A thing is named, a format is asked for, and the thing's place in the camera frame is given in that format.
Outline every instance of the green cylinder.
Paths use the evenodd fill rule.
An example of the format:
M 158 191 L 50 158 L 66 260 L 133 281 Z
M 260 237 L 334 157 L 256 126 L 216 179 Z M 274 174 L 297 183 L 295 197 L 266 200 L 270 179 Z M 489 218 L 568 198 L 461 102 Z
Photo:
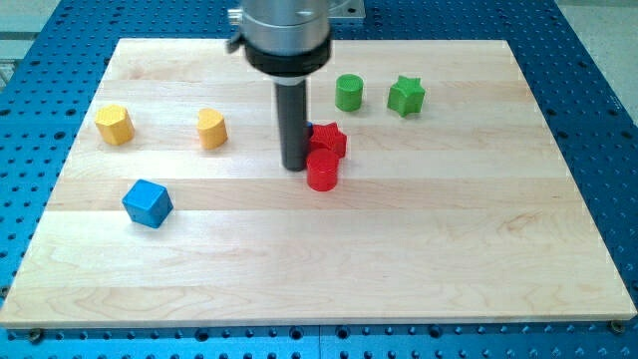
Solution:
M 353 74 L 341 75 L 337 79 L 335 105 L 345 112 L 357 111 L 361 108 L 363 96 L 363 80 Z

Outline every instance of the green block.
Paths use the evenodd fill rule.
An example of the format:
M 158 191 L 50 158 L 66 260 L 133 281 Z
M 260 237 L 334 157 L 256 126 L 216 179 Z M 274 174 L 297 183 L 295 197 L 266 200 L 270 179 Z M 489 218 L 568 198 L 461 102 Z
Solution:
M 425 96 L 426 90 L 421 87 L 421 79 L 399 76 L 399 81 L 390 88 L 388 109 L 398 112 L 401 117 L 417 114 L 421 111 Z
M 341 111 L 351 112 L 361 108 L 363 80 L 353 74 L 341 75 L 337 79 L 335 106 Z

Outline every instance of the red block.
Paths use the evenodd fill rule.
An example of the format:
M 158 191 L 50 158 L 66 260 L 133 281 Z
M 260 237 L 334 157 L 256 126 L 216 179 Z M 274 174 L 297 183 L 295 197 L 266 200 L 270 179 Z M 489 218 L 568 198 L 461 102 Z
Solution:
M 310 153 L 319 149 L 326 149 L 334 152 L 340 158 L 346 156 L 346 144 L 348 137 L 344 135 L 337 124 L 313 125 L 312 137 L 310 138 Z
M 315 150 L 306 158 L 308 185 L 314 190 L 326 191 L 337 185 L 339 156 L 330 150 Z

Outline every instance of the toy block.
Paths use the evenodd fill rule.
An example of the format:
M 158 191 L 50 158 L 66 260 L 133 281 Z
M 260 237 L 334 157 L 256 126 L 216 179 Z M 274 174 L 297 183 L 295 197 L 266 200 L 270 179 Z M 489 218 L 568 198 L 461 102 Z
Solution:
M 152 228 L 159 228 L 172 210 L 166 187 L 144 179 L 136 181 L 122 204 L 132 221 Z
M 327 149 L 343 158 L 346 156 L 348 137 L 339 131 L 337 124 L 313 125 L 310 138 L 310 152 Z
M 104 142 L 110 145 L 119 146 L 127 143 L 135 134 L 129 112 L 119 105 L 108 105 L 99 109 L 95 123 Z
M 314 190 L 327 191 L 337 185 L 339 156 L 327 149 L 318 149 L 306 158 L 308 185 Z
M 421 87 L 421 79 L 399 76 L 399 81 L 390 88 L 388 108 L 398 112 L 401 117 L 419 113 L 425 96 L 426 90 Z
M 357 111 L 361 108 L 363 96 L 363 79 L 357 75 L 341 75 L 337 79 L 335 106 L 345 112 Z
M 213 109 L 202 109 L 199 111 L 197 131 L 199 132 L 201 146 L 205 150 L 218 148 L 228 140 L 223 115 Z

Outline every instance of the red cylinder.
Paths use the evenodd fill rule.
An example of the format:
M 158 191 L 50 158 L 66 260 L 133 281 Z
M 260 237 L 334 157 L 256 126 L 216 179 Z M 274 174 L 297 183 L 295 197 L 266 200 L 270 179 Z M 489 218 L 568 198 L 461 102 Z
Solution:
M 318 149 L 310 153 L 306 159 L 308 185 L 314 190 L 326 191 L 337 185 L 339 156 L 326 149 Z

